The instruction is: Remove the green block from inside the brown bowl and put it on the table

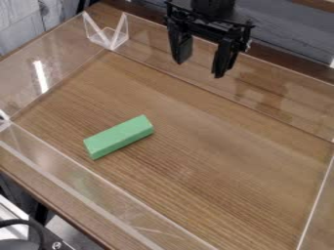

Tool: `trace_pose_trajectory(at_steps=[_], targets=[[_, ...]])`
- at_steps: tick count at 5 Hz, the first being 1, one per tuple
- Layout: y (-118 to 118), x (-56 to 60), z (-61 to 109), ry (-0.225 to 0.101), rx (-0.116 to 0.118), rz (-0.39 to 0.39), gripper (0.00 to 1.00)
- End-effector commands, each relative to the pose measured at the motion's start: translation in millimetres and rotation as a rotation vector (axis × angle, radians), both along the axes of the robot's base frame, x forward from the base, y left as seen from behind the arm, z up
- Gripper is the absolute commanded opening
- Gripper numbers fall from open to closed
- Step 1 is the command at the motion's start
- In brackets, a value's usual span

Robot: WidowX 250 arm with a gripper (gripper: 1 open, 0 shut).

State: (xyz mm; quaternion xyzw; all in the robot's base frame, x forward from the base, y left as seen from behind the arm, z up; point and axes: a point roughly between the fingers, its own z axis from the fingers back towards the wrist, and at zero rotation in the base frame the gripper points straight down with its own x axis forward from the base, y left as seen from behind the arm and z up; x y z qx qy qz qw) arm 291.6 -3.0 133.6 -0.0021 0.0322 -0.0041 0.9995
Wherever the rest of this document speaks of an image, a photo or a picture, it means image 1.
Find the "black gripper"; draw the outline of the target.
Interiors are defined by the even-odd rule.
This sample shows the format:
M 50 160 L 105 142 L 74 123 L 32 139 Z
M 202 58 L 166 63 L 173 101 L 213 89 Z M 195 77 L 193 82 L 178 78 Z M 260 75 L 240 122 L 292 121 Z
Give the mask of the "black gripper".
M 250 48 L 254 23 L 236 10 L 237 0 L 166 0 L 165 24 L 174 61 L 182 64 L 193 55 L 194 37 L 218 43 L 211 73 L 225 76 L 240 51 Z

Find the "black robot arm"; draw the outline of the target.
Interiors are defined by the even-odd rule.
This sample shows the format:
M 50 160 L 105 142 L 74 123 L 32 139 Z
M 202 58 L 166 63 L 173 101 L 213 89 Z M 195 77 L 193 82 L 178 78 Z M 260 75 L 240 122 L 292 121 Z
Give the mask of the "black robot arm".
M 236 11 L 237 0 L 166 0 L 165 24 L 173 59 L 185 63 L 194 54 L 194 37 L 217 45 L 211 73 L 222 78 L 238 55 L 252 46 L 252 20 Z

